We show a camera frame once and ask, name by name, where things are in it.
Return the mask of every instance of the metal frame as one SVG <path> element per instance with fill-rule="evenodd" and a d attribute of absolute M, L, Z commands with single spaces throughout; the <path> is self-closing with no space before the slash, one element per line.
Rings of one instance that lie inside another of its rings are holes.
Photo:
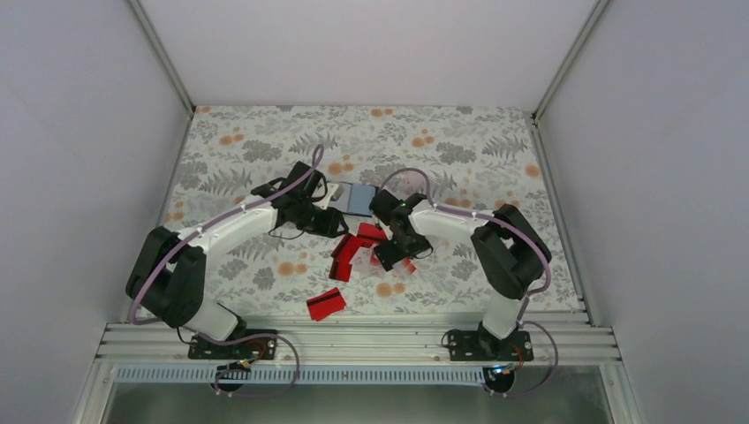
<path fill-rule="evenodd" d="M 182 141 L 179 145 L 179 151 L 177 152 L 177 158 L 174 160 L 174 166 L 171 168 L 171 175 L 169 176 L 169 184 L 167 185 L 166 194 L 164 195 L 164 199 L 162 201 L 161 209 L 159 210 L 159 220 L 156 223 L 156 225 L 161 225 L 164 220 L 166 219 L 166 213 L 169 209 L 169 200 L 171 199 L 171 194 L 174 191 L 174 185 L 177 183 L 177 172 L 179 171 L 179 161 L 182 159 L 182 154 L 185 152 L 185 146 L 187 146 L 187 137 L 190 135 L 190 127 L 193 126 L 193 114 L 190 114 L 190 117 L 187 119 L 187 123 L 185 124 L 185 130 L 182 134 Z"/>
<path fill-rule="evenodd" d="M 570 72 L 572 65 L 578 59 L 580 51 L 583 49 L 583 47 L 585 47 L 587 41 L 590 39 L 590 36 L 595 29 L 595 26 L 601 20 L 603 13 L 609 7 L 610 3 L 611 0 L 598 0 L 598 2 L 596 2 L 596 4 L 593 6 L 593 9 L 591 9 L 590 14 L 587 16 L 585 24 L 583 24 L 583 27 L 580 28 L 578 36 L 575 38 L 575 42 L 570 47 L 570 50 L 564 57 L 562 64 L 559 65 L 559 69 L 556 70 L 556 74 L 551 80 L 551 84 L 549 84 L 549 87 L 547 87 L 546 92 L 543 94 L 543 97 L 541 98 L 541 101 L 539 102 L 539 105 L 534 112 L 534 117 L 536 119 L 541 119 L 541 117 L 543 117 L 543 114 L 549 107 L 549 104 L 554 98 L 556 91 L 562 85 L 562 82 L 564 82 L 564 79 Z"/>
<path fill-rule="evenodd" d="M 616 365 L 621 363 L 611 329 L 593 328 L 584 312 L 526 314 L 527 320 L 547 327 L 555 337 L 560 365 Z M 441 338 L 450 329 L 475 329 L 481 314 L 418 314 L 342 316 L 336 321 L 310 322 L 306 316 L 247 317 L 249 328 L 277 329 L 298 348 L 306 365 L 346 366 L 493 366 L 495 362 L 449 361 Z M 551 343 L 531 326 L 536 360 L 527 366 L 547 366 L 553 359 Z M 109 324 L 95 363 L 195 363 L 177 332 L 162 323 L 135 327 Z M 201 361 L 222 364 L 226 361 Z M 291 351 L 280 344 L 276 365 L 292 365 Z"/>
<path fill-rule="evenodd" d="M 154 25 L 151 23 L 151 19 L 148 18 L 146 11 L 143 9 L 143 5 L 140 4 L 140 0 L 124 1 L 125 4 L 130 8 L 132 15 L 135 17 L 135 20 L 140 25 L 140 29 L 143 31 L 143 34 L 146 37 L 146 42 L 151 47 L 151 50 L 153 50 L 156 59 L 159 61 L 159 64 L 161 64 L 162 69 L 164 70 L 164 73 L 166 73 L 166 76 L 169 79 L 172 88 L 174 88 L 175 94 L 177 94 L 177 97 L 179 97 L 179 100 L 185 107 L 187 114 L 190 117 L 193 117 L 195 104 L 190 99 L 190 95 L 187 93 L 185 85 L 179 78 L 179 74 L 177 73 L 174 64 L 169 59 L 169 55 L 167 55 L 166 50 L 161 43 L 161 40 L 159 40 L 159 36 L 156 33 Z"/>
<path fill-rule="evenodd" d="M 578 265 L 577 256 L 575 254 L 575 249 L 572 247 L 570 232 L 567 229 L 567 224 L 564 220 L 564 212 L 562 211 L 562 205 L 559 201 L 559 196 L 557 195 L 554 172 L 551 170 L 551 165 L 549 164 L 549 158 L 546 154 L 546 148 L 544 147 L 543 138 L 541 137 L 539 121 L 537 119 L 534 119 L 533 114 L 530 112 L 525 113 L 525 118 L 528 125 L 528 130 L 531 133 L 533 148 L 536 151 L 536 158 L 538 159 L 539 167 L 541 168 L 543 183 L 546 186 L 546 192 L 549 194 L 551 212 L 554 215 L 554 221 L 556 222 L 556 227 L 559 230 L 559 238 L 562 241 L 562 249 L 564 249 L 564 254 L 567 257 L 567 266 L 570 269 L 572 284 L 575 286 L 575 291 L 578 293 L 580 301 L 585 304 L 585 310 L 590 316 L 591 325 L 598 325 L 600 323 L 600 315 L 598 313 L 597 303 L 590 291 L 586 290 L 585 282 L 580 275 L 580 268 Z"/>
<path fill-rule="evenodd" d="M 105 415 L 117 377 L 117 364 L 94 363 L 73 414 L 73 424 L 100 423 Z"/>
<path fill-rule="evenodd" d="M 615 423 L 641 424 L 642 419 L 624 365 L 601 365 L 601 378 L 606 389 L 606 398 L 609 400 L 612 420 Z"/>

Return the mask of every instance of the black mounting bracket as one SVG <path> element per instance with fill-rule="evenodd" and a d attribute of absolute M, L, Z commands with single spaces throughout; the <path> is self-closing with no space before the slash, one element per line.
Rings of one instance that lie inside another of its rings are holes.
<path fill-rule="evenodd" d="M 498 352 L 486 349 L 486 344 L 480 340 L 480 332 L 451 329 L 445 333 L 446 345 L 450 351 L 450 360 L 462 362 L 497 361 L 518 362 L 523 356 L 525 362 L 533 360 L 533 345 L 527 331 L 513 331 L 502 339 L 502 348 Z"/>
<path fill-rule="evenodd" d="M 274 329 L 245 329 L 236 338 L 262 333 L 278 334 L 278 331 Z M 193 340 L 190 342 L 190 351 L 187 353 L 187 358 L 191 360 L 246 360 L 260 354 L 261 346 L 255 343 L 255 341 L 265 344 L 265 352 L 257 360 L 272 360 L 276 357 L 276 345 L 278 341 L 275 337 L 260 337 L 231 346 L 219 346 L 218 344 L 210 343 L 202 337 L 193 337 Z"/>

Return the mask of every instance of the wire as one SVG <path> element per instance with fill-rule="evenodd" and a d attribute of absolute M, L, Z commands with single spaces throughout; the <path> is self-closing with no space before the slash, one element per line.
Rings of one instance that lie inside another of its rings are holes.
<path fill-rule="evenodd" d="M 286 178 L 284 178 L 284 177 L 279 177 L 279 178 L 276 178 L 276 179 L 271 179 L 269 182 L 267 182 L 265 184 L 267 184 L 269 186 L 275 186 L 276 184 L 280 183 L 281 181 L 284 181 L 285 179 Z"/>
<path fill-rule="evenodd" d="M 442 212 L 446 212 L 448 214 L 452 214 L 456 216 L 463 216 L 463 217 L 469 217 L 469 218 L 475 217 L 475 218 L 483 219 L 485 221 L 490 221 L 491 223 L 495 223 L 499 225 L 500 227 L 504 228 L 505 230 L 511 232 L 512 234 L 517 236 L 519 239 L 523 240 L 525 243 L 527 243 L 528 246 L 531 248 L 531 250 L 533 250 L 533 252 L 536 254 L 536 256 L 538 256 L 539 261 L 541 261 L 541 265 L 543 266 L 543 274 L 545 276 L 545 279 L 541 287 L 539 287 L 538 289 L 530 290 L 528 291 L 528 293 L 526 293 L 526 298 L 523 299 L 523 303 L 521 304 L 520 310 L 518 312 L 517 320 L 521 321 L 523 318 L 523 315 L 526 313 L 526 308 L 528 306 L 529 297 L 536 293 L 546 291 L 546 289 L 548 289 L 548 287 L 551 285 L 551 269 L 549 268 L 549 261 L 546 260 L 546 256 L 543 255 L 543 252 L 540 250 L 540 248 L 530 238 L 528 238 L 528 236 L 525 233 L 523 233 L 523 231 L 518 230 L 514 226 L 506 223 L 505 221 L 501 221 L 490 215 L 482 214 L 481 212 L 477 212 L 477 211 L 473 211 L 469 209 L 461 209 L 461 208 L 448 208 L 444 205 L 435 203 L 434 199 L 432 198 L 432 183 L 429 181 L 429 176 L 427 175 L 426 172 L 418 168 L 403 168 L 401 170 L 397 170 L 393 172 L 392 174 L 388 175 L 384 181 L 382 181 L 382 184 L 380 184 L 380 190 L 384 189 L 385 186 L 393 177 L 404 172 L 416 172 L 417 174 L 421 175 L 424 178 L 424 181 L 426 182 L 426 185 L 427 185 L 427 189 L 426 189 L 427 201 L 435 209 L 441 210 Z"/>
<path fill-rule="evenodd" d="M 260 347 L 258 349 L 258 357 L 255 358 L 255 360 L 253 360 L 253 362 L 255 362 L 256 360 L 261 360 L 262 357 L 265 356 L 265 351 L 266 351 L 267 345 L 262 340 L 250 340 L 249 342 L 246 343 L 246 345 L 255 345 L 255 346 L 259 346 Z"/>
<path fill-rule="evenodd" d="M 549 341 L 551 342 L 551 347 L 554 348 L 554 365 L 551 366 L 551 371 L 549 371 L 549 374 L 546 376 L 545 379 L 543 379 L 543 381 L 539 385 L 537 385 L 536 387 L 530 390 L 521 391 L 519 393 L 495 393 L 486 384 L 482 384 L 481 386 L 484 388 L 484 390 L 486 390 L 489 393 L 490 396 L 499 395 L 502 398 L 520 398 L 522 396 L 532 395 L 536 391 L 540 390 L 543 386 L 549 384 L 551 380 L 553 380 L 556 374 L 559 372 L 559 348 L 556 346 L 556 341 L 551 336 L 551 333 L 549 333 L 547 329 L 543 328 L 543 326 L 541 326 L 538 322 L 525 321 L 521 324 L 521 326 L 526 325 L 526 324 L 531 324 L 531 325 L 538 327 L 539 329 L 541 329 L 541 331 L 544 332 L 544 334 L 546 334 L 546 337 L 549 338 Z"/>
<path fill-rule="evenodd" d="M 275 230 L 276 230 L 276 229 L 274 228 L 273 230 L 271 230 L 271 231 L 268 231 L 268 235 L 269 235 L 270 237 L 275 237 L 275 238 L 277 238 L 277 239 L 281 239 L 281 240 L 294 240 L 294 239 L 298 239 L 298 238 L 302 237 L 302 235 L 304 235 L 304 233 L 305 233 L 305 232 L 304 232 L 304 230 L 302 230 L 302 231 L 300 231 L 300 232 L 299 232 L 299 234 L 297 234 L 297 235 L 296 235 L 296 236 L 294 236 L 294 237 L 284 237 L 284 236 L 277 236 L 276 234 L 271 234 L 271 233 L 272 233 L 273 231 L 275 231 Z"/>
<path fill-rule="evenodd" d="M 242 213 L 242 211 L 244 211 L 245 209 L 257 208 L 260 205 L 273 201 L 277 199 L 278 197 L 281 197 L 284 194 L 288 193 L 294 187 L 301 184 L 301 182 L 306 180 L 310 175 L 312 175 L 312 173 L 317 168 L 317 166 L 320 165 L 324 150 L 325 150 L 325 147 L 322 144 L 318 144 L 317 147 L 314 148 L 314 151 L 312 152 L 312 166 L 310 166 L 309 169 L 293 183 L 287 185 L 283 189 L 278 190 L 277 192 L 271 194 L 270 196 L 266 198 L 260 199 L 258 201 L 254 201 L 247 205 L 245 205 L 244 203 L 240 203 L 239 206 L 237 206 L 236 208 L 213 218 L 207 223 L 204 223 L 200 227 L 200 231 L 194 231 L 192 234 L 183 238 L 182 240 L 179 241 L 179 243 L 177 243 L 174 247 L 172 247 L 171 250 L 166 255 L 164 255 L 161 261 L 159 261 L 159 263 L 154 267 L 154 270 L 151 271 L 151 274 L 148 276 L 148 278 L 146 278 L 146 281 L 145 283 L 143 283 L 143 286 L 140 287 L 138 294 L 135 295 L 135 299 L 132 300 L 132 305 L 130 306 L 130 313 L 128 314 L 128 319 L 130 320 L 130 323 L 132 323 L 133 325 L 144 325 L 144 324 L 149 324 L 151 322 L 159 322 L 161 320 L 156 317 L 142 319 L 142 320 L 138 319 L 137 317 L 138 308 L 140 307 L 140 302 L 142 302 L 143 298 L 146 296 L 146 292 L 148 292 L 148 289 L 151 288 L 151 285 L 153 285 L 156 278 L 164 270 L 164 268 L 166 268 L 166 265 L 169 263 L 171 258 L 173 258 L 175 254 L 177 254 L 177 252 L 179 252 L 183 247 L 187 246 L 188 243 L 198 238 L 202 234 L 202 232 L 205 232 L 211 227 L 217 225 L 218 223 L 221 223 L 224 220 L 231 218 L 232 216 Z"/>
<path fill-rule="evenodd" d="M 185 345 L 189 345 L 189 346 L 192 346 L 192 345 L 193 345 L 192 341 L 191 341 L 191 342 L 186 342 L 186 341 L 185 341 L 185 340 L 184 340 L 184 339 L 182 338 L 182 333 L 180 333 L 180 332 L 179 332 L 179 327 L 177 327 L 177 337 L 179 337 L 179 341 L 180 341 L 180 342 L 182 342 L 182 343 L 184 343 Z"/>
<path fill-rule="evenodd" d="M 322 186 L 325 187 L 325 193 L 323 193 L 322 196 L 310 197 L 309 200 L 312 201 L 312 203 L 321 201 L 322 199 L 325 199 L 325 196 L 328 195 L 328 180 L 325 178 L 324 174 L 322 175 Z"/>
<path fill-rule="evenodd" d="M 514 349 L 515 352 L 518 353 L 518 367 L 515 368 L 515 371 L 518 371 L 519 369 L 521 369 L 523 367 L 523 364 L 525 364 L 526 361 L 523 359 L 523 352 L 520 351 L 519 347 L 517 347 L 516 345 L 513 344 L 512 345 L 512 349 Z"/>
<path fill-rule="evenodd" d="M 240 343 L 244 343 L 244 342 L 247 342 L 247 341 L 250 341 L 250 340 L 256 340 L 256 339 L 259 339 L 259 338 L 275 337 L 278 340 L 281 340 L 282 342 L 284 342 L 287 345 L 289 345 L 289 348 L 291 348 L 291 351 L 294 353 L 294 362 L 296 364 L 296 367 L 294 369 L 294 374 L 291 376 L 291 381 L 288 384 L 286 384 L 279 391 L 275 391 L 273 393 L 268 393 L 268 394 L 260 394 L 260 395 L 258 395 L 258 394 L 246 394 L 246 395 L 243 395 L 243 394 L 232 394 L 233 392 L 221 390 L 221 388 L 218 387 L 218 382 L 219 382 L 219 380 L 221 380 L 221 377 L 227 375 L 228 373 L 232 373 L 232 372 L 238 371 L 236 369 L 228 369 L 227 368 L 224 371 L 216 374 L 216 378 L 213 381 L 213 388 L 216 391 L 216 395 L 226 395 L 229 398 L 250 398 L 250 399 L 272 399 L 272 398 L 278 398 L 279 396 L 282 396 L 287 391 L 289 391 L 294 386 L 294 384 L 297 382 L 297 380 L 299 379 L 299 368 L 301 366 L 300 362 L 299 362 L 299 353 L 297 352 L 297 348 L 294 347 L 294 345 L 286 337 L 283 337 L 283 336 L 278 335 L 278 334 L 260 333 L 260 334 L 253 334 L 251 336 L 242 337 L 242 338 L 238 338 L 237 340 L 231 340 L 231 341 L 226 342 L 226 341 L 222 341 L 222 340 L 215 340 L 214 338 L 206 336 L 205 334 L 198 333 L 198 335 L 200 337 L 203 337 L 204 339 L 208 340 L 210 343 L 212 343 L 214 345 L 219 345 L 219 346 L 231 346 L 231 345 L 237 345 L 237 344 L 240 344 Z"/>
<path fill-rule="evenodd" d="M 414 258 L 415 258 L 415 259 L 426 259 L 426 258 L 428 258 L 429 256 L 431 256 L 431 255 L 432 255 L 432 254 L 433 254 L 434 252 L 435 252 L 435 249 L 434 249 L 434 248 L 433 248 L 432 246 L 430 246 L 430 247 L 429 247 L 429 253 L 428 253 L 428 254 L 427 254 L 426 256 L 421 256 L 421 257 L 419 257 L 419 256 L 414 256 Z"/>

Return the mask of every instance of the small blue object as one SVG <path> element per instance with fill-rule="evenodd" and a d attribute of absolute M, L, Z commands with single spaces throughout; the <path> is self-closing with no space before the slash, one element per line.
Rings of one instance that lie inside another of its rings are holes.
<path fill-rule="evenodd" d="M 376 187 L 373 185 L 352 184 L 348 213 L 360 216 L 372 216 L 372 212 L 369 210 L 369 203 L 374 198 L 376 190 Z"/>

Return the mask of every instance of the glass panel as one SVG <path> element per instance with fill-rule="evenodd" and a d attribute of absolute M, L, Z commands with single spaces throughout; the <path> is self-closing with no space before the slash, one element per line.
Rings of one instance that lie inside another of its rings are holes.
<path fill-rule="evenodd" d="M 540 382 L 548 370 L 526 367 L 513 390 Z M 247 385 L 242 390 L 278 386 Z M 212 422 L 429 422 L 606 423 L 609 406 L 598 367 L 562 367 L 556 379 L 529 397 L 491 398 L 460 386 L 300 385 L 274 400 L 216 396 L 207 384 L 116 383 L 109 424 Z"/>

